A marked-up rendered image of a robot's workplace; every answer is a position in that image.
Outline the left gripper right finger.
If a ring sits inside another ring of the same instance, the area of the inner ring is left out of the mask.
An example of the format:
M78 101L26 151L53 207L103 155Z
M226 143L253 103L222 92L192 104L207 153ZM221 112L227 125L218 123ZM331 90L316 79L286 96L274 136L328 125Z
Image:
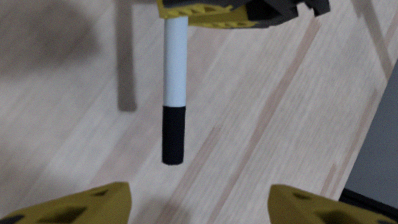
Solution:
M378 224L383 215L286 184L272 184L267 209L271 224Z

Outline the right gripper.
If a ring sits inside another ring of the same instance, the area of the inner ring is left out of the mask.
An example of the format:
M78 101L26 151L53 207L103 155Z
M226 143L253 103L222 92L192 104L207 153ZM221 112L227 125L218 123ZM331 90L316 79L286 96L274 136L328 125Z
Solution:
M161 19L171 20L191 17L188 18L188 26L219 30L268 29L269 26L276 27L297 18L296 6L301 3L309 11L312 9L315 18L330 12L328 0L156 1Z

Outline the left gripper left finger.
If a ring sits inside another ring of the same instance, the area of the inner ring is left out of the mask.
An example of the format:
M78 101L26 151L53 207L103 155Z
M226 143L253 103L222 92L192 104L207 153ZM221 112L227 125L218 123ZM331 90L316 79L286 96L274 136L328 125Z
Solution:
M25 217L15 224L127 224L131 208L129 183L112 182L25 207L1 219L22 214Z

